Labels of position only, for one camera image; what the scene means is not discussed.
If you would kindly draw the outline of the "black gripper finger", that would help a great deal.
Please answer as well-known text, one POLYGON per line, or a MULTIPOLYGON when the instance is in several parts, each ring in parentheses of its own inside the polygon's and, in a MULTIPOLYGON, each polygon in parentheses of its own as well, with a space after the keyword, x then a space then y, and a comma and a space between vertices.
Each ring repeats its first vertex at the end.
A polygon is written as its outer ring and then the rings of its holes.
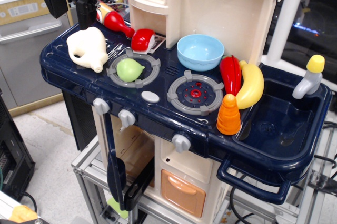
POLYGON ((54 18, 59 18, 68 11, 66 0, 44 0, 44 2, 54 18))
POLYGON ((95 23, 97 15, 96 3, 97 0, 77 0, 76 13, 81 30, 86 30, 95 23))

